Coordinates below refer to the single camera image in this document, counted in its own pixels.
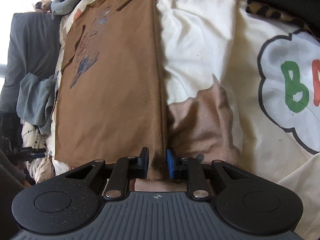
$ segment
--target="person's hair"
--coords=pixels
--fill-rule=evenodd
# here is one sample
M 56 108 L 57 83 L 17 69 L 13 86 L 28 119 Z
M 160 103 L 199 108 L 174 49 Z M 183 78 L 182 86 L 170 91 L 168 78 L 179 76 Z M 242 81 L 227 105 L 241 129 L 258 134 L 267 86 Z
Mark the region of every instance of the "person's hair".
M 42 6 L 42 2 L 37 2 L 35 7 L 36 7 L 36 9 L 41 10 L 41 6 Z

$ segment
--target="leopard print fabric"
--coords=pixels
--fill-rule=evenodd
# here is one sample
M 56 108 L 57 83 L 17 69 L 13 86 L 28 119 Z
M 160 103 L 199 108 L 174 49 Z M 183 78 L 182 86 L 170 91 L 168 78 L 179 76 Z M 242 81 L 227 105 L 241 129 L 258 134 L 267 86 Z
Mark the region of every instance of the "leopard print fabric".
M 313 37 L 320 43 L 320 27 L 307 23 L 300 18 L 291 16 L 287 12 L 273 8 L 265 3 L 252 0 L 247 0 L 246 12 L 295 24 L 302 30 L 313 35 Z

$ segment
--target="gray pillow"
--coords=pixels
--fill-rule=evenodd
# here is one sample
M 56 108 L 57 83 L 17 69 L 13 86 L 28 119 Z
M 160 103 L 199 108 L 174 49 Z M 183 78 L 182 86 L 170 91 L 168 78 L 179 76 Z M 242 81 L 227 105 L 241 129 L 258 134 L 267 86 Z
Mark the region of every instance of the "gray pillow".
M 0 114 L 15 113 L 21 80 L 27 73 L 40 80 L 54 74 L 60 42 L 61 16 L 15 13 L 11 23 L 8 64 L 0 95 Z

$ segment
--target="gray dot on fabric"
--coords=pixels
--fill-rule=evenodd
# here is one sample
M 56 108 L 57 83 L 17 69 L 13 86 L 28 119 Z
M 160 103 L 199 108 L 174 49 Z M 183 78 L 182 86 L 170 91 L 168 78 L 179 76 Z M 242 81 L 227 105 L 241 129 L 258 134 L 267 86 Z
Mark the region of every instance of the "gray dot on fabric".
M 203 162 L 203 160 L 204 160 L 204 155 L 203 155 L 203 154 L 198 154 L 198 155 L 196 156 L 196 159 L 197 159 L 198 161 L 200 161 L 200 162 Z

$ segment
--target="red letter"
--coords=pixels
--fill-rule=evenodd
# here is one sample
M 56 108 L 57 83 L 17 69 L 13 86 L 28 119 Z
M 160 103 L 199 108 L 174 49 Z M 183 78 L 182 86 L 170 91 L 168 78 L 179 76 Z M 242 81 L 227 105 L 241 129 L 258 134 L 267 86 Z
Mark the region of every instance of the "red letter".
M 320 73 L 320 59 L 315 59 L 312 62 L 312 77 L 313 77 L 313 103 L 315 106 L 319 106 L 320 104 L 320 80 L 319 80 L 319 73 Z

